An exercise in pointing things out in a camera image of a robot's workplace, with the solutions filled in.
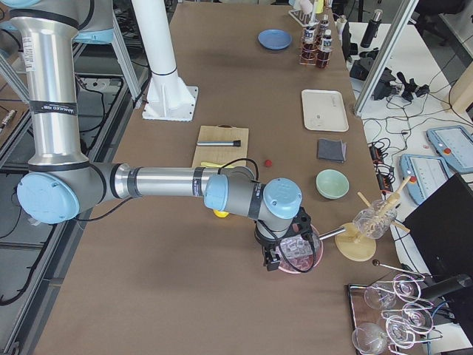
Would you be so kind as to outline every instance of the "white tray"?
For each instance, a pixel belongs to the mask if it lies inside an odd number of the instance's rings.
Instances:
[[[303,90],[302,109],[305,128],[311,131],[346,132],[347,113],[338,91]]]

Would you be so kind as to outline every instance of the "table surface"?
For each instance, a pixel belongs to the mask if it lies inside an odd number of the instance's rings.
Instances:
[[[367,24],[350,23],[352,42],[360,43],[366,26]],[[382,24],[378,30],[378,37],[373,40],[371,47],[368,49],[360,47],[360,50],[372,50],[380,47],[388,30],[389,24]],[[438,156],[426,137],[427,129],[460,124],[469,132],[473,132],[473,124],[466,112],[458,112],[461,116],[459,118],[451,110],[445,110],[441,101],[438,100],[448,101],[450,85],[414,26],[409,25],[404,28],[398,44],[392,51],[387,67],[392,70],[394,76],[401,71],[406,80],[414,78],[415,83],[419,86],[428,84],[432,93],[426,97],[415,98],[411,104],[396,95],[390,98],[391,103],[388,103],[386,99],[370,100],[365,106],[362,118],[367,141],[372,142],[385,137],[391,140],[392,148],[387,150],[388,155],[385,161],[395,167],[396,181],[393,185],[396,188],[402,179],[399,168],[399,159],[402,154]],[[356,79],[351,80],[357,95],[362,82]],[[400,107],[405,109],[409,120],[405,119],[405,114]],[[403,130],[411,132],[406,144],[404,144],[406,136],[401,134]],[[463,177],[466,181],[473,180],[473,174],[464,174]],[[398,219],[403,221],[416,207],[417,205],[409,196],[407,189],[404,189],[401,193]],[[404,237],[405,233],[396,227],[392,226],[391,229],[392,236],[397,240],[395,244],[399,260],[412,269],[429,273],[429,269],[412,238],[409,235]],[[432,343],[434,354],[472,346],[459,325],[450,323],[441,325],[438,329],[443,332],[444,338],[440,342]]]
[[[299,65],[301,27],[288,10],[179,4],[171,34],[180,76],[200,89],[194,120],[145,121],[136,110],[115,161],[190,166],[200,126],[226,124],[249,128],[248,157],[273,161],[261,167],[261,181],[299,184],[320,232],[364,208],[356,192],[378,198],[340,44],[328,68]],[[268,28],[288,31],[293,43],[264,49],[257,36]],[[303,89],[338,90],[349,131],[306,130]],[[347,142],[347,161],[318,160],[319,138]],[[348,177],[345,197],[316,192],[323,169]],[[329,239],[309,274],[267,272],[253,231],[250,220],[218,219],[195,197],[144,197],[88,223],[35,354],[354,354],[345,285],[371,283],[385,270],[346,259]],[[378,241],[375,257],[398,264],[391,238]]]

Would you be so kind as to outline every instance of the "black cylinder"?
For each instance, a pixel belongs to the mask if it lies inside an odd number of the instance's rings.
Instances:
[[[449,294],[453,291],[461,290],[462,288],[468,288],[473,285],[473,280],[466,274],[459,274],[457,276],[450,277],[444,281],[440,281],[435,285],[424,288],[422,290],[422,298],[426,300],[434,300],[437,297]]]
[[[368,48],[371,45],[372,39],[376,37],[378,33],[378,27],[381,24],[381,17],[383,16],[383,10],[375,10],[375,13],[368,22],[367,30],[364,31],[363,39],[361,40],[360,46]]]

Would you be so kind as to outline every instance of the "black chair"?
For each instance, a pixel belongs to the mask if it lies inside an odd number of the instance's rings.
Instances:
[[[445,45],[448,38],[439,32],[433,21],[429,20],[430,16],[440,15],[441,13],[455,14],[461,12],[465,8],[466,0],[419,0],[415,7],[415,12],[419,14],[415,27],[417,31],[423,35],[424,30],[428,31],[443,41],[441,45]]]

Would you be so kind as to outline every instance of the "blue plate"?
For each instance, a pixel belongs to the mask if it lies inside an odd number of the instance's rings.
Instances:
[[[258,41],[269,50],[283,50],[289,47],[293,38],[283,30],[265,30],[258,35]]]

